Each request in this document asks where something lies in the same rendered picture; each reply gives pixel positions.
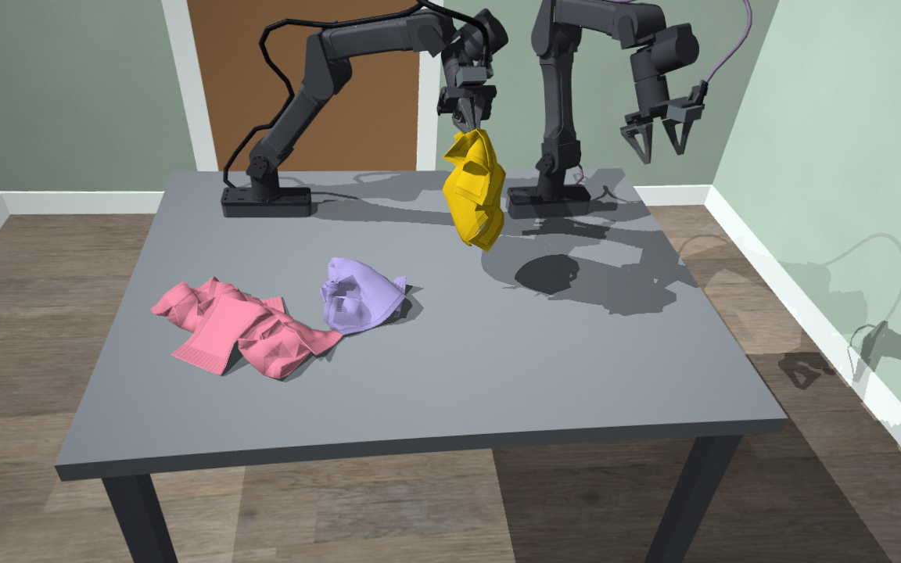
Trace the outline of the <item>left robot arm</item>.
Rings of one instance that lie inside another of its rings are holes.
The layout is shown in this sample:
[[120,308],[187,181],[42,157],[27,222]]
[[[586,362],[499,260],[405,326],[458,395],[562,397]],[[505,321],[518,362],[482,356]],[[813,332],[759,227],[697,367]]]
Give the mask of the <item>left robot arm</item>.
[[571,79],[573,53],[578,52],[582,28],[612,36],[621,41],[622,50],[647,45],[630,55],[635,82],[652,76],[660,81],[659,76],[698,59],[698,40],[691,34],[691,23],[666,28],[659,5],[605,0],[541,1],[530,43],[540,57],[546,131],[541,158],[535,166],[540,172],[539,184],[508,188],[514,206],[590,202],[585,185],[564,185],[566,170],[580,163],[580,140],[576,140],[573,129]]

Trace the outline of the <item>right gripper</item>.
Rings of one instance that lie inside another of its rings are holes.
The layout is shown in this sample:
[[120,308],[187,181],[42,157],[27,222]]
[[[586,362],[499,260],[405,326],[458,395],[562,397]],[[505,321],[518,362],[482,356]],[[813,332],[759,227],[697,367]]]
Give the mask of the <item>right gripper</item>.
[[[490,119],[491,101],[496,98],[496,85],[483,85],[482,87],[457,88],[455,74],[462,67],[486,67],[493,61],[491,52],[481,52],[479,63],[476,66],[455,64],[447,69],[446,82],[448,87],[441,87],[437,114],[453,113],[453,124],[462,133],[469,133],[476,128],[480,129],[480,121]],[[491,98],[493,97],[493,98]],[[475,112],[475,115],[473,115]],[[466,124],[468,126],[466,126]]]

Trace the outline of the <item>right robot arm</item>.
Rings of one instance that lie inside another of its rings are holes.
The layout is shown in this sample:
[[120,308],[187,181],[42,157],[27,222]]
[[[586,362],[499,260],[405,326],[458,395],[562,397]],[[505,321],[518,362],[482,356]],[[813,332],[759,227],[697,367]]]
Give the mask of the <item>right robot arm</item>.
[[[491,15],[489,9],[480,10],[473,19],[483,23],[489,31],[490,52],[494,54],[508,43],[503,24]],[[451,43],[457,37],[460,39]],[[447,69],[457,63],[473,66],[473,61],[479,60],[482,47],[483,36],[478,27],[465,23],[457,30],[453,18],[431,9],[420,9],[408,16],[315,31],[307,37],[303,86],[278,122],[249,153],[250,165],[246,175],[250,176],[253,187],[223,188],[221,205],[310,205],[310,188],[279,188],[278,165],[289,158],[298,138],[332,98],[332,94],[339,94],[343,88],[341,86],[346,85],[353,76],[353,67],[347,58],[411,50],[428,51],[435,58],[441,52],[441,63],[446,74]],[[455,74],[455,80],[457,88],[482,87],[493,75],[494,69],[491,69],[489,62],[489,69],[462,67]]]

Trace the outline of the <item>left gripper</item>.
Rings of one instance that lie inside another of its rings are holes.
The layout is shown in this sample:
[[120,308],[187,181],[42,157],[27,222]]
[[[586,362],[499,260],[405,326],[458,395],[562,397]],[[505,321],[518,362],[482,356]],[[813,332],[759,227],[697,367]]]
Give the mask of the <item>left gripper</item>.
[[[700,106],[700,104],[703,104],[704,93],[707,94],[708,91],[708,87],[693,86],[691,87],[691,93],[689,94],[689,97],[685,96],[680,97],[680,99],[669,100],[668,86],[666,86],[666,75],[659,77],[660,81],[658,81],[657,76],[652,76],[637,81],[637,83],[635,84],[635,89],[637,94],[637,102],[639,102],[639,112],[625,115],[625,121],[628,126],[621,127],[621,135],[626,139],[630,146],[635,149],[637,155],[641,158],[641,162],[644,164],[651,162],[653,144],[653,118],[661,117],[661,119],[666,119],[666,110],[668,109],[668,106],[675,106],[678,108]],[[678,142],[677,133],[675,131],[675,125],[682,124],[682,122],[673,119],[666,119],[662,121],[662,124],[664,124],[666,134],[669,136],[669,139],[671,139],[673,149],[675,149],[678,156],[682,156],[682,154],[685,153],[685,146],[687,143],[687,138],[689,138],[689,132],[691,130],[691,124],[693,124],[693,121],[687,122],[687,124],[683,124],[682,135],[680,136],[680,144]],[[643,151],[641,151],[640,144],[635,138],[635,135],[637,133],[641,133],[641,136],[643,136],[646,156],[644,155]]]

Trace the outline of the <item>yellow cloth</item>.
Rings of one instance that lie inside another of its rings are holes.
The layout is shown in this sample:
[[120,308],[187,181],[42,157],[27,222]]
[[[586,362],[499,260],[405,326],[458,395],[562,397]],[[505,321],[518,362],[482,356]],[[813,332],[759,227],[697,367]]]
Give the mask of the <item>yellow cloth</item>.
[[457,133],[455,144],[443,156],[456,166],[443,193],[461,240],[489,252],[504,227],[501,190],[505,171],[497,163],[487,132],[476,129]]

